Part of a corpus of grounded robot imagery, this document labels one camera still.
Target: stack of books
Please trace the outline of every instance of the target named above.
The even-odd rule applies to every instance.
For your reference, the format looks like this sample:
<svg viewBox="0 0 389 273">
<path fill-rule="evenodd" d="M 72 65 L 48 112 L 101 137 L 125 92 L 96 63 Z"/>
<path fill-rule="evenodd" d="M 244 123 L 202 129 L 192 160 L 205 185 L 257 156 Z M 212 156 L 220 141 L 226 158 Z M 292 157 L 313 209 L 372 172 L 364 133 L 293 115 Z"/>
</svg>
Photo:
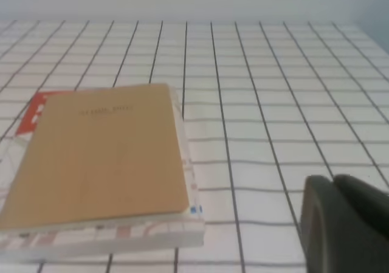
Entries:
<svg viewBox="0 0 389 273">
<path fill-rule="evenodd" d="M 199 246 L 204 230 L 174 90 L 34 96 L 0 163 L 0 260 Z"/>
</svg>

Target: table surface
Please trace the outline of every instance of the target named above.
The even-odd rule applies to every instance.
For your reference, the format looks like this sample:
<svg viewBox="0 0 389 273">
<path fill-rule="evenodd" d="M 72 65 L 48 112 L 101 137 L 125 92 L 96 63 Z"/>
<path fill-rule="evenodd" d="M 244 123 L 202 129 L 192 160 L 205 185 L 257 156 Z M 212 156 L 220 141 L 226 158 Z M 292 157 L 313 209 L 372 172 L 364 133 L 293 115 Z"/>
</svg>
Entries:
<svg viewBox="0 0 389 273">
<path fill-rule="evenodd" d="M 302 273 L 307 175 L 388 192 L 389 56 L 353 25 L 0 22 L 0 151 L 38 91 L 168 83 L 182 100 L 203 247 L 1 272 Z"/>
</svg>

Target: black plastic object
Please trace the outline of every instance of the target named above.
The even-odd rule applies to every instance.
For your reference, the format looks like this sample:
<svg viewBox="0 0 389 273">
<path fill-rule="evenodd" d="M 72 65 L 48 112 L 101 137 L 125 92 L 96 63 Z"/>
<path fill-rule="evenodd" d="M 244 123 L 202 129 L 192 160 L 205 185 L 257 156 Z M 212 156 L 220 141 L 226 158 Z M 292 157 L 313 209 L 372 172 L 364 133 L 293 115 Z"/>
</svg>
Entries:
<svg viewBox="0 0 389 273">
<path fill-rule="evenodd" d="M 301 241 L 309 273 L 389 273 L 389 197 L 351 176 L 310 176 Z"/>
</svg>

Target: tan book cover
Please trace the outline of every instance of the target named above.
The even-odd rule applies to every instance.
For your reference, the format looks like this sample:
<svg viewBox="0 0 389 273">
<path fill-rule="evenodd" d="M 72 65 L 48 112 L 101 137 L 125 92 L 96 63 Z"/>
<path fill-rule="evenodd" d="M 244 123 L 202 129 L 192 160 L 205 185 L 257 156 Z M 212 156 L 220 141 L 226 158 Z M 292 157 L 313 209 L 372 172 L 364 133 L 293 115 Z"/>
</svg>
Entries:
<svg viewBox="0 0 389 273">
<path fill-rule="evenodd" d="M 181 213 L 189 206 L 167 85 L 50 96 L 0 231 Z"/>
</svg>

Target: book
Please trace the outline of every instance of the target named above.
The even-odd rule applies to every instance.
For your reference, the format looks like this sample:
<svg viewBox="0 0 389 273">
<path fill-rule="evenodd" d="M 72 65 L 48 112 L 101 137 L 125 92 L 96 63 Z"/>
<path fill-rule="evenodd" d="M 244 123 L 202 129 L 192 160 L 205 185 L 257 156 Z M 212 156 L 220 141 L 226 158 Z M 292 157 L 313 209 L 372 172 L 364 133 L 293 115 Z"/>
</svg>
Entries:
<svg viewBox="0 0 389 273">
<path fill-rule="evenodd" d="M 182 124 L 179 102 L 175 92 L 167 89 L 172 102 L 174 127 L 179 146 L 180 163 L 184 171 L 184 186 L 188 208 L 171 213 L 167 218 L 138 216 L 136 221 L 76 222 L 77 225 L 59 225 L 49 229 L 0 233 L 0 260 L 49 260 L 76 255 L 107 254 L 122 251 L 198 246 L 204 237 L 204 219 L 198 200 L 198 191 Z M 23 154 L 35 130 L 46 98 L 52 93 L 38 93 L 31 101 L 15 138 L 11 141 L 0 164 L 1 196 L 4 205 Z"/>
</svg>

